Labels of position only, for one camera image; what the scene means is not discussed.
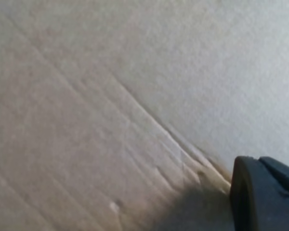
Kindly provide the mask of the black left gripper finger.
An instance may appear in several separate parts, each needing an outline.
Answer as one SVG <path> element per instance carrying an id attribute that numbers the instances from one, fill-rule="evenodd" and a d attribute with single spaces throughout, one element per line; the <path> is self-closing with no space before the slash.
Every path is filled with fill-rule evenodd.
<path id="1" fill-rule="evenodd" d="M 236 157 L 229 199 L 236 231 L 289 231 L 289 166 Z"/>

